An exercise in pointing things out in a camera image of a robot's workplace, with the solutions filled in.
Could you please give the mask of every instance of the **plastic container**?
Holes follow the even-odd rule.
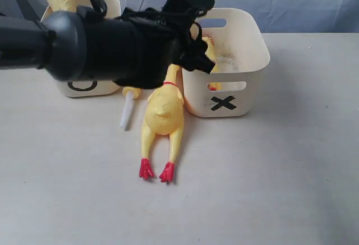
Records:
[[[119,0],[105,0],[107,3],[107,18],[114,18],[121,14],[121,5]],[[90,0],[76,0],[76,4],[79,6],[91,6]],[[42,19],[48,17],[53,13],[52,9],[48,7],[42,17]],[[71,98],[81,96],[96,96],[107,95],[116,92],[119,86],[112,81],[75,81],[75,82],[59,82],[56,81],[56,85],[61,93]]]
[[[203,21],[223,21],[222,27],[203,28],[212,38],[218,73],[183,70],[185,104],[198,117],[234,117],[252,107],[270,55],[253,17],[235,8],[213,8]],[[209,84],[221,83],[210,91]]]

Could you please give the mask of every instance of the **red collar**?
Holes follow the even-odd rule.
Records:
[[[172,81],[165,81],[165,82],[163,82],[163,85],[165,85],[165,84],[172,84],[172,85],[174,85],[175,87],[177,87],[177,85],[176,85],[174,82],[172,82]]]

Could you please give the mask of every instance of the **white plastic tube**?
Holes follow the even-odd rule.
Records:
[[[127,92],[126,100],[125,100],[125,107],[123,108],[123,113],[121,117],[121,122],[119,123],[119,127],[123,130],[126,130],[128,122],[131,118],[132,110],[134,109],[135,101],[134,101],[135,94],[132,91]]]

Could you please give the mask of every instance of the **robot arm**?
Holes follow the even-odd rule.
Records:
[[[190,28],[214,0],[167,0],[161,11],[125,8],[115,19],[104,18],[104,0],[91,4],[43,22],[0,17],[0,69],[43,68],[59,81],[112,80],[142,89],[162,86],[172,63],[213,69],[201,29],[193,39]]]

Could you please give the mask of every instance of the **white table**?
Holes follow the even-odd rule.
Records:
[[[359,35],[265,41],[253,110],[187,114],[170,186],[138,177],[144,94],[123,132],[121,93],[70,99],[45,72],[0,72],[0,244],[358,245]]]

